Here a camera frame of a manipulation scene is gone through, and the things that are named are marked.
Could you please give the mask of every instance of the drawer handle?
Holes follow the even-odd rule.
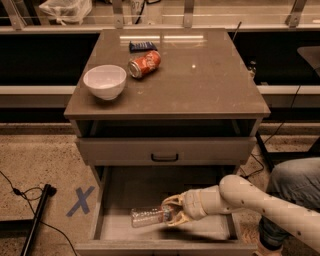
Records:
[[[176,154],[175,156],[156,156],[151,154],[151,160],[154,162],[176,162],[179,160],[179,154]]]

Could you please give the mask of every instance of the speckled floor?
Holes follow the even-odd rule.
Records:
[[[272,134],[278,124],[263,124],[260,133],[263,139]],[[271,151],[307,150],[318,138],[320,125],[284,125],[273,137],[267,147]],[[50,197],[45,209],[43,222],[63,231],[71,243],[85,242],[88,239],[93,211],[98,196],[98,184],[92,171],[87,167],[74,143],[76,136],[69,124],[0,124],[0,170],[10,179],[12,185],[21,191],[50,184],[57,193]],[[258,146],[253,150],[254,156],[265,165]],[[242,172],[247,175],[261,168],[250,157]],[[250,181],[265,189],[269,170],[264,170],[250,178]],[[32,218],[33,214],[26,200],[12,192],[9,182],[0,176],[0,221]],[[85,193],[92,187],[87,197],[89,212],[81,208],[72,216],[68,212],[78,201],[76,190]],[[29,198],[37,198],[38,190],[27,193]],[[33,208],[37,200],[32,201]],[[260,215],[245,210],[237,213],[244,243],[255,243],[258,238],[257,224]],[[0,255],[20,255],[25,237],[21,233],[0,231]],[[41,224],[32,255],[74,255],[67,239],[56,230]],[[318,253],[303,245],[295,238],[290,238],[283,255],[317,256]]]

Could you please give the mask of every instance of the red soda can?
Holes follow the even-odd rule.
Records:
[[[129,72],[134,78],[141,78],[156,70],[161,62],[157,51],[149,51],[144,56],[129,61]]]

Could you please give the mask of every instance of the closed drawer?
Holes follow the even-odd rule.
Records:
[[[232,215],[215,215],[175,228],[155,224],[131,227],[135,207],[160,205],[166,197],[217,184],[218,167],[106,167],[88,242],[77,244],[80,255],[244,256],[255,246],[243,244]]]
[[[77,146],[91,166],[239,165],[255,142],[253,137],[80,138]]]

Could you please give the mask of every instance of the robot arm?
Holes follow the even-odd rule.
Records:
[[[207,215],[229,214],[241,208],[264,215],[297,239],[320,252],[320,214],[268,195],[237,175],[225,176],[219,186],[188,190],[165,199],[163,205],[178,205],[181,211],[167,224],[200,220]]]

